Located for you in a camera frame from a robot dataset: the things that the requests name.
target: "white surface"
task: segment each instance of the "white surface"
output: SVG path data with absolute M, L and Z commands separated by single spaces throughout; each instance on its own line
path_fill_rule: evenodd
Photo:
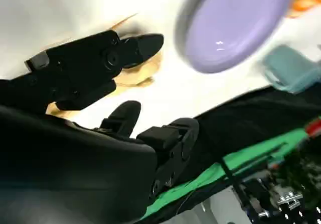
M 142 112 L 134 135 L 181 117 L 194 117 L 223 102 L 268 83 L 258 61 L 273 46 L 295 42 L 305 48 L 321 32 L 321 10 L 300 20 L 281 24 L 276 34 L 245 62 L 218 74 L 200 74 L 191 69 L 179 50 L 193 5 L 198 0 L 0 0 L 0 78 L 27 72 L 23 62 L 50 46 L 103 31 L 124 18 L 139 13 L 120 33 L 142 29 L 163 33 L 164 60 L 155 83 L 106 97 L 84 109 L 73 120 L 85 127 L 100 125 L 119 104 L 135 99 Z
M 212 195 L 209 199 L 163 224 L 251 224 L 235 197 L 232 188 Z
M 147 88 L 134 88 L 122 95 L 101 99 L 84 109 L 74 121 L 88 128 L 99 126 L 103 118 L 126 100 L 142 103 L 133 136 L 151 126 L 169 124 L 182 117 L 195 117 L 236 96 L 267 86 L 268 82 L 261 75 L 259 60 L 276 45 L 300 41 L 306 31 L 310 31 L 305 27 L 305 21 L 309 20 L 286 19 L 265 45 L 242 64 L 218 74 L 201 74 L 187 64 L 176 45 L 176 22 L 182 17 L 180 10 L 186 1 L 168 1 L 130 20 L 133 26 L 140 25 L 147 31 L 165 36 L 164 59 L 161 70 L 154 76 L 155 83 Z

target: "teal mug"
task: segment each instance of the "teal mug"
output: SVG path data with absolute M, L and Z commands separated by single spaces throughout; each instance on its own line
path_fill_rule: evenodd
M 299 93 L 321 80 L 321 66 L 299 52 L 280 45 L 264 59 L 264 75 L 277 89 Z

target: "white table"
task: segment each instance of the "white table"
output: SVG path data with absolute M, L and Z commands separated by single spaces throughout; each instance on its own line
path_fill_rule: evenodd
M 177 40 L 197 0 L 0 1 L 0 78 L 25 74 L 28 71 L 23 62 L 33 55 L 61 42 L 108 29 L 136 12 L 138 14 L 119 29 L 120 33 L 141 28 L 144 32 L 164 34 L 164 59 L 154 76 L 154 84 L 103 98 L 71 119 L 85 127 L 97 127 L 122 102 L 138 100 L 142 103 L 142 112 L 134 136 L 151 126 L 197 116 L 227 100 L 267 86 L 259 64 L 262 56 L 283 42 L 296 42 L 298 48 L 304 48 L 312 38 L 318 38 L 317 32 L 321 33 L 318 20 L 321 9 L 299 20 L 286 19 L 264 46 L 240 65 L 222 73 L 201 74 L 179 54 L 182 41 Z

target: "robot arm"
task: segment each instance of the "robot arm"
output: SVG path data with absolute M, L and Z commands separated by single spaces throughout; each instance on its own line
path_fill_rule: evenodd
M 105 32 L 47 50 L 49 64 L 31 59 L 31 73 L 1 81 L 0 223 L 132 223 L 174 184 L 196 141 L 196 120 L 131 139 L 135 101 L 92 130 L 45 115 L 53 101 L 82 109 L 109 94 L 122 67 L 140 64 L 162 44 L 160 35 L 121 41 Z

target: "wire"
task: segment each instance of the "wire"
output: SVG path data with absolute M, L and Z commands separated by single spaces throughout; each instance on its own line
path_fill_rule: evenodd
M 185 204 L 185 202 L 191 197 L 191 195 L 193 195 L 193 193 L 197 190 L 197 188 L 195 188 L 193 191 L 191 191 L 188 196 L 186 196 L 185 200 L 182 202 L 182 204 L 179 206 L 179 208 L 177 209 L 176 211 L 176 214 L 177 215 L 180 211 L 180 209 L 182 208 L 182 206 Z

